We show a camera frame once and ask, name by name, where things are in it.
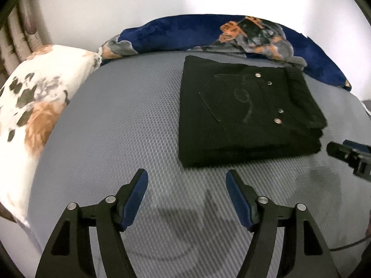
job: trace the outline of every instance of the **gray textured mat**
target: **gray textured mat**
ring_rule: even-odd
[[[306,204],[329,247],[364,237],[371,184],[326,155],[184,170],[177,158],[179,89],[186,55],[221,62],[276,66],[268,60],[204,52],[165,52],[113,61],[73,97],[45,147],[31,191],[29,222],[42,247],[70,202],[98,203],[138,168],[150,183],[138,216],[123,234],[138,277],[235,277],[251,235],[239,224],[225,187],[235,168],[258,194],[278,204]],[[321,139],[371,144],[371,121],[356,97],[306,76],[328,120]],[[268,277],[280,260],[281,229]],[[104,277],[96,234],[93,256]],[[365,244],[334,253],[342,274]]]

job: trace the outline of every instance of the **blue blanket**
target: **blue blanket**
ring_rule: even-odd
[[[338,66],[310,38],[283,25],[251,16],[168,16],[125,29],[100,48],[103,64],[113,58],[174,50],[269,58],[293,64],[326,84],[351,90]]]

